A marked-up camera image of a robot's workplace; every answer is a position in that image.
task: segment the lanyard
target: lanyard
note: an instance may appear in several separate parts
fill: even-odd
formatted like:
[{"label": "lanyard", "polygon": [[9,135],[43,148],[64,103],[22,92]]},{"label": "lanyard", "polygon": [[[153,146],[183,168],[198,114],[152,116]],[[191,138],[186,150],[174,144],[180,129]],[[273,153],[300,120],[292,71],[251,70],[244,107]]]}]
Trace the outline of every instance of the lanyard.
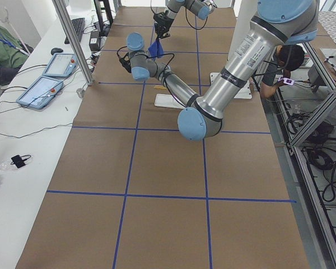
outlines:
[{"label": "lanyard", "polygon": [[11,48],[17,49],[17,50],[19,50],[21,53],[23,53],[23,54],[29,56],[29,54],[28,54],[26,51],[24,51],[23,49],[20,49],[20,48],[16,47],[15,45],[13,45],[13,44],[12,44],[9,40],[7,40],[1,33],[0,33],[0,36],[3,38],[3,39],[0,39],[0,41],[1,41],[3,44],[6,44],[6,45],[10,46]]}]

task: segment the grid of blue tape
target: grid of blue tape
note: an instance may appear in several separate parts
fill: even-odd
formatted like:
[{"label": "grid of blue tape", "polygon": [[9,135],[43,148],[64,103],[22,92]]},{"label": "grid of blue tape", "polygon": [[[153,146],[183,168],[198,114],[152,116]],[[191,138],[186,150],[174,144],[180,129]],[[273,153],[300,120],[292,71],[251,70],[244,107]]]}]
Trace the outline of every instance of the grid of blue tape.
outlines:
[{"label": "grid of blue tape", "polygon": [[[154,34],[154,27],[152,26],[138,26],[138,25],[124,25],[124,26],[131,26],[131,27],[151,27],[152,28],[152,35],[151,35],[151,43],[153,41],[153,34]],[[234,28],[234,27],[206,27],[206,28]],[[199,64],[199,55],[203,53],[212,53],[212,54],[227,54],[226,52],[200,52],[199,51],[199,43],[198,43],[198,31],[195,31],[196,35],[196,42],[197,42],[197,51],[196,52],[175,52],[175,53],[195,53],[197,55],[198,60],[198,79],[199,84],[198,85],[189,85],[189,86],[199,86],[199,93],[202,93],[202,87],[204,86],[210,86],[210,85],[202,85],[200,82],[200,64]],[[208,177],[207,177],[207,162],[206,162],[206,145],[205,141],[202,141],[202,147],[203,147],[203,162],[204,162],[204,181],[205,181],[205,197],[191,197],[191,196],[162,196],[162,195],[147,195],[147,194],[129,194],[129,182],[130,182],[130,173],[132,170],[132,164],[133,164],[133,157],[134,157],[134,151],[136,149],[136,142],[137,142],[137,133],[138,131],[165,131],[165,132],[178,132],[177,129],[149,129],[149,128],[138,128],[139,126],[139,119],[141,117],[141,109],[143,104],[143,98],[144,98],[144,91],[146,88],[146,85],[155,85],[153,83],[111,83],[111,82],[99,82],[101,84],[138,84],[142,85],[142,94],[141,94],[141,101],[139,104],[139,112],[137,117],[137,124],[135,128],[119,128],[119,127],[85,127],[85,126],[73,126],[73,128],[85,128],[85,129],[119,129],[119,130],[131,130],[135,131],[134,134],[134,140],[133,140],[133,146],[132,146],[132,153],[130,156],[130,164],[129,164],[129,170],[127,175],[127,182],[125,186],[125,192],[124,193],[99,193],[99,192],[71,192],[71,191],[58,191],[58,190],[47,190],[48,193],[60,193],[60,194],[81,194],[81,195],[94,195],[94,196],[114,196],[114,197],[123,197],[123,205],[122,205],[122,212],[120,217],[120,223],[119,223],[119,229],[118,229],[118,235],[117,235],[117,241],[116,241],[116,247],[115,247],[115,253],[114,253],[114,260],[112,264],[112,269],[116,268],[116,262],[117,262],[117,256],[119,252],[119,243],[120,243],[120,236],[122,232],[122,226],[124,221],[124,213],[125,213],[125,204],[128,197],[140,197],[140,198],[164,198],[164,199],[182,199],[182,200],[205,200],[206,201],[206,210],[207,210],[207,228],[208,228],[208,250],[209,250],[209,268],[213,269],[213,254],[212,254],[212,243],[211,243],[211,224],[210,224],[210,211],[209,211],[209,202],[210,201],[240,201],[240,202],[268,202],[268,203],[296,203],[295,200],[279,200],[279,199],[251,199],[251,198],[226,198],[226,197],[209,197],[209,190],[208,190]],[[248,131],[222,131],[222,133],[240,133],[240,134],[260,134],[260,135],[269,135],[269,132],[248,132]]]}]

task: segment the brown paper floor covering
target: brown paper floor covering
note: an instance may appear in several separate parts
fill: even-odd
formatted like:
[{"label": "brown paper floor covering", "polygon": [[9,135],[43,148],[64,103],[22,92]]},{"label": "brown paper floor covering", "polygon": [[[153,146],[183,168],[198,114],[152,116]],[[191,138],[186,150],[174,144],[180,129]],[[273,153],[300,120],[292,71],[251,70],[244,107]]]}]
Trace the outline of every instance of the brown paper floor covering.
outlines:
[{"label": "brown paper floor covering", "polygon": [[[222,8],[197,31],[182,10],[162,41],[196,92],[235,22]],[[132,31],[149,46],[149,8],[119,10],[17,268],[309,268],[259,95],[233,100],[216,137],[187,141],[179,111],[154,106],[167,92],[120,66]]]}]

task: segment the black computer mouse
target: black computer mouse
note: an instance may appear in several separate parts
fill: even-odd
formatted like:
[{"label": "black computer mouse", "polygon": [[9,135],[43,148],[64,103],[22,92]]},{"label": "black computer mouse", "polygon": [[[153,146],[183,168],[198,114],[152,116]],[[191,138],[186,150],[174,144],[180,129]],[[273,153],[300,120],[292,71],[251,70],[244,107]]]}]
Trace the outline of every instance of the black computer mouse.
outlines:
[{"label": "black computer mouse", "polygon": [[54,53],[61,53],[61,52],[63,52],[63,49],[61,49],[61,48],[53,48],[51,50],[51,55],[54,55]]}]

